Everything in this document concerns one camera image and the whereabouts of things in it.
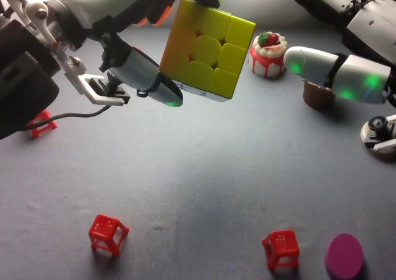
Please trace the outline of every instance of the orange object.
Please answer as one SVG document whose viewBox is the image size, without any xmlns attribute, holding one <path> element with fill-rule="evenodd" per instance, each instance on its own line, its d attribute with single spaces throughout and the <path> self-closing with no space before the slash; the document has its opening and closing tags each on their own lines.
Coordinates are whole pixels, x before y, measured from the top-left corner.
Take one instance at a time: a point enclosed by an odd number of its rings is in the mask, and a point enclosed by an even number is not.
<svg viewBox="0 0 396 280">
<path fill-rule="evenodd" d="M 136 26 L 138 26 L 138 27 L 140 27 L 140 26 L 143 26 L 144 24 L 146 24 L 147 23 L 147 18 L 143 18 L 138 24 L 136 24 Z"/>
<path fill-rule="evenodd" d="M 48 119 L 51 118 L 51 113 L 47 110 L 43 110 L 40 114 L 38 114 L 36 116 L 36 118 L 33 119 L 32 122 L 29 123 L 29 125 L 33 125 L 35 123 L 39 123 L 41 121 L 46 121 Z M 33 139 L 36 139 L 40 136 L 40 133 L 42 133 L 43 131 L 46 131 L 47 129 L 55 129 L 57 128 L 58 125 L 55 122 L 49 122 L 46 126 L 44 125 L 44 127 L 42 128 L 33 128 L 31 129 L 32 132 L 32 137 Z"/>
<path fill-rule="evenodd" d="M 269 234 L 262 240 L 262 245 L 267 255 L 268 269 L 273 271 L 279 266 L 293 266 L 298 268 L 299 249 L 295 232 L 292 230 L 279 230 Z"/>
<path fill-rule="evenodd" d="M 118 243 L 114 241 L 114 235 L 117 228 L 121 230 L 121 238 Z M 129 228 L 123 225 L 118 219 L 104 214 L 99 214 L 95 218 L 88 234 L 91 239 L 91 247 L 93 249 L 100 248 L 111 252 L 113 256 L 117 256 L 119 253 L 119 247 L 128 232 Z"/>
<path fill-rule="evenodd" d="M 160 19 L 157 21 L 157 23 L 154 23 L 154 26 L 160 26 L 163 23 L 163 21 L 165 21 L 166 18 L 169 16 L 171 11 L 172 11 L 172 7 L 167 6 Z"/>
</svg>

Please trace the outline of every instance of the robotic hand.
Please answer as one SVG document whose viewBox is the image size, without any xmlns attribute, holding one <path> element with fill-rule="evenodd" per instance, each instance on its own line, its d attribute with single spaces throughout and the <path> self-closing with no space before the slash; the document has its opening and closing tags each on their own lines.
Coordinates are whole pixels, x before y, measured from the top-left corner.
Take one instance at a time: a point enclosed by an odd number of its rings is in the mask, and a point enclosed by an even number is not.
<svg viewBox="0 0 396 280">
<path fill-rule="evenodd" d="M 175 0 L 6 0 L 0 15 L 0 139 L 26 125 L 51 104 L 59 88 L 52 77 L 60 70 L 79 94 L 94 104 L 124 105 L 129 96 L 121 87 L 136 89 L 171 107 L 183 104 L 176 84 L 158 72 L 158 64 L 124 42 L 118 33 L 128 26 L 160 25 Z M 221 0 L 196 0 L 219 7 Z M 16 13 L 24 24 L 13 20 Z M 67 57 L 86 39 L 102 44 L 102 76 L 87 74 L 82 60 Z"/>
<path fill-rule="evenodd" d="M 295 0 L 314 17 L 331 23 L 354 54 L 292 47 L 285 54 L 291 72 L 357 102 L 385 103 L 396 108 L 396 1 Z M 361 130 L 368 149 L 396 151 L 396 116 L 377 116 Z"/>
</svg>

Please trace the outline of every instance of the magenta disc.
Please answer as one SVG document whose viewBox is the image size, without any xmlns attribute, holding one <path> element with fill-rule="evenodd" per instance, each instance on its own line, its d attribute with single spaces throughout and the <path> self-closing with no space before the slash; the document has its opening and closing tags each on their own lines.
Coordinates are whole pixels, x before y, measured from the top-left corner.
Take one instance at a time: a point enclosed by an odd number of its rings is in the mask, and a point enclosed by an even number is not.
<svg viewBox="0 0 396 280">
<path fill-rule="evenodd" d="M 333 279 L 356 279 L 363 267 L 363 250 L 359 241 L 350 234 L 336 236 L 327 249 L 325 263 Z"/>
</svg>

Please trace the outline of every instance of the strawberry on cake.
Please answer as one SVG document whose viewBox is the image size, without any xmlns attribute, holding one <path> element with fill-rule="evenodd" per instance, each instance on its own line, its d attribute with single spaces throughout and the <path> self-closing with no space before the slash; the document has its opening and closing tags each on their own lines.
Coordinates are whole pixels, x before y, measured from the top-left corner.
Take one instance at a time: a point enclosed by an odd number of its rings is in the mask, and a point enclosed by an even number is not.
<svg viewBox="0 0 396 280">
<path fill-rule="evenodd" d="M 280 77 L 285 72 L 283 55 L 286 50 L 285 37 L 279 33 L 263 32 L 254 39 L 250 48 L 249 67 L 262 77 Z"/>
</svg>

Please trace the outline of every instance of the brown cupcake base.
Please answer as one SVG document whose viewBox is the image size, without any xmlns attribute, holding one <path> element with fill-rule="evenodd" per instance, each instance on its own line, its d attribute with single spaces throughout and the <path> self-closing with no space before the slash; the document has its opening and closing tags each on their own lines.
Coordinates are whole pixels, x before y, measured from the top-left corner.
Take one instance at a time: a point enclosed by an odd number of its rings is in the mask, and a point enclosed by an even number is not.
<svg viewBox="0 0 396 280">
<path fill-rule="evenodd" d="M 311 108 L 323 109 L 331 106 L 335 94 L 329 88 L 319 87 L 304 80 L 304 101 Z"/>
</svg>

